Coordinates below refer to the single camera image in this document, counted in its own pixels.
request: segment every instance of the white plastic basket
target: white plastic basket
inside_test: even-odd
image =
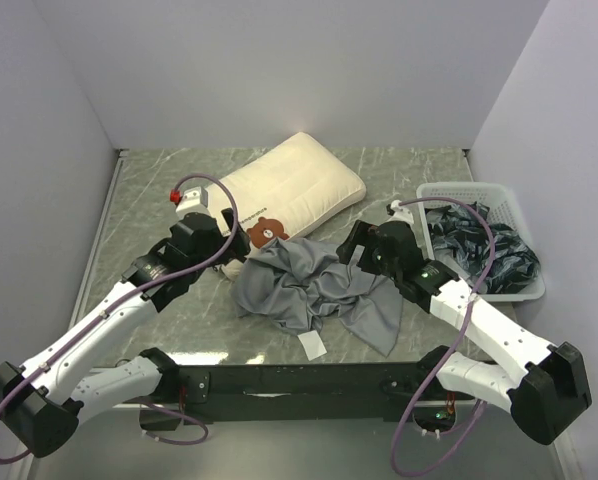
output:
[[[530,231],[521,213],[521,208],[517,203],[514,193],[503,185],[496,183],[480,182],[439,182],[424,183],[417,188],[417,198],[423,197],[450,197],[461,200],[464,203],[481,202],[490,207],[488,213],[488,223],[505,223],[517,232],[521,239],[526,242],[530,248],[534,248]],[[426,222],[426,208],[436,208],[448,205],[447,202],[425,202],[419,203],[419,215],[423,225],[423,234],[426,240],[426,249],[428,257],[435,258],[428,223]],[[465,275],[454,261],[441,259],[448,266],[457,270],[460,275]],[[543,282],[541,272],[533,283],[514,294],[492,294],[482,295],[488,302],[522,302],[524,300],[534,300],[541,297],[546,291],[546,285]]]

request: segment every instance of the marble tabletop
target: marble tabletop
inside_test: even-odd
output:
[[[220,178],[267,151],[267,148],[184,148],[122,152],[88,272],[88,287],[78,311],[83,314],[94,308],[136,257],[169,235],[168,228],[177,217],[168,194],[180,177],[203,172]],[[422,183],[472,180],[460,149],[335,148],[331,151],[362,178],[367,195],[317,228],[308,236],[312,240],[341,243],[355,220],[385,221],[386,204],[394,199],[414,198]],[[423,246],[418,218],[415,233]],[[120,359],[132,358],[149,347],[160,348],[184,365],[308,363],[299,340],[278,330],[267,318],[256,315],[237,318],[229,296],[230,286],[231,282],[221,273],[207,270],[187,295],[138,327],[102,358],[98,366],[114,366]],[[509,304],[501,304],[499,308],[514,318]],[[313,363],[417,361],[436,346],[449,345],[456,333],[446,323],[404,301],[399,338],[388,357],[370,348],[343,328],[336,317],[331,317],[325,320],[321,332],[328,353]],[[464,340],[459,350],[478,360],[487,359],[469,340]]]

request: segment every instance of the pillow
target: pillow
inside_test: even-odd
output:
[[[275,237],[303,237],[366,195],[361,179],[332,153],[305,133],[298,133],[278,147],[221,179],[239,209],[239,223],[248,233],[251,253]],[[230,207],[216,185],[208,191],[208,210],[224,235],[230,231],[221,210]],[[186,200],[177,207],[179,218],[188,213]],[[222,267],[235,279],[241,262]]]

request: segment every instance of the brown bear face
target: brown bear face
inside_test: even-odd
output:
[[[282,240],[288,240],[288,235],[283,230],[283,224],[279,220],[273,218],[268,219],[265,217],[259,217],[257,223],[246,230],[250,236],[252,244],[261,248],[273,238],[279,237]]]

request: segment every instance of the gray cloth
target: gray cloth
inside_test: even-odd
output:
[[[397,341],[402,298],[386,277],[339,263],[336,245],[305,238],[268,243],[249,258],[232,288],[238,315],[267,315],[285,332],[321,330],[323,317],[341,323],[383,355]]]

